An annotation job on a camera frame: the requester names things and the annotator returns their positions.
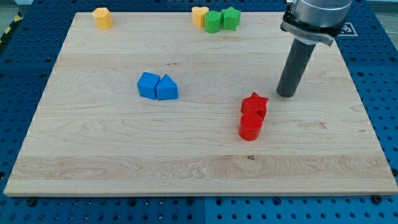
blue cube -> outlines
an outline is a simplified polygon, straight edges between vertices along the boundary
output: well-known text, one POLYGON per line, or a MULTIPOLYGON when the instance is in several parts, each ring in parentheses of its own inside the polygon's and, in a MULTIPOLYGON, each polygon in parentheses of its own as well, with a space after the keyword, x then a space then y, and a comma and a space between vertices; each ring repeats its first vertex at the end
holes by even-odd
POLYGON ((178 86, 166 74, 163 76, 159 84, 156 86, 156 93, 158 100, 178 99, 178 86))
POLYGON ((156 86, 159 81, 159 75, 144 72, 137 83, 139 95, 142 97, 156 100, 156 86))

orange block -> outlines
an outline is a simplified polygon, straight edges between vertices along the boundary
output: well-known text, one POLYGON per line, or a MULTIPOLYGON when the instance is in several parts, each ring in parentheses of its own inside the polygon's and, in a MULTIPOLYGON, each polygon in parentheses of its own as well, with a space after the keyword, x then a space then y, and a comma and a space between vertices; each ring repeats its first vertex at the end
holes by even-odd
POLYGON ((205 26, 205 15, 209 11, 209 8, 206 6, 203 7, 193 7, 192 8, 192 22, 193 25, 197 27, 205 26))
POLYGON ((113 25, 110 11, 105 7, 93 11, 95 23, 99 29, 109 29, 113 25))

blue perforated panel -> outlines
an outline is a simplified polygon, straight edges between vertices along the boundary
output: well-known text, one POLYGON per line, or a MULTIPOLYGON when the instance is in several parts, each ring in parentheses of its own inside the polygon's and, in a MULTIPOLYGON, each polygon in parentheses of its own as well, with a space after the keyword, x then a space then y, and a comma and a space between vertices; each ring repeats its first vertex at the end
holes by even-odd
MULTIPOLYGON (((74 14, 99 6, 111 11, 190 11, 192 6, 284 10, 283 0, 35 0, 0 57, 1 191, 74 14)), ((398 54, 365 1, 354 0, 348 21, 358 37, 336 41, 397 178, 398 54)), ((397 223, 398 196, 8 198, 0 194, 0 223, 90 222, 397 223)))

green star block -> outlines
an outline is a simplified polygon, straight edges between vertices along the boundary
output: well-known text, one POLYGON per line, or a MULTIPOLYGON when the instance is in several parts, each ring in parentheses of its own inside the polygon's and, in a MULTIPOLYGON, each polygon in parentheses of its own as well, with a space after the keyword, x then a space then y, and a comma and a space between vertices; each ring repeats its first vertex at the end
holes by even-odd
POLYGON ((221 10, 221 23, 224 30, 236 30, 241 20, 241 11, 232 6, 221 10))
POLYGON ((205 31, 211 34, 220 31, 221 14, 216 11, 209 11, 205 15, 205 31))

wooden board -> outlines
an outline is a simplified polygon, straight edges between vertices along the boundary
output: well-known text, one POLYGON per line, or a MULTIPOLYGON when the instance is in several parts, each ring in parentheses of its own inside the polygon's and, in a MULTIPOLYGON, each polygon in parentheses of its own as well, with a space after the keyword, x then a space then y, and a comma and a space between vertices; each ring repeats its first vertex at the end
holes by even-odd
POLYGON ((75 16, 12 171, 9 196, 395 194, 397 185, 336 45, 318 44, 294 98, 275 93, 291 34, 243 13, 207 34, 189 13, 75 16), (142 72, 180 99, 141 98, 142 72), (270 98, 259 139, 240 106, 270 98))

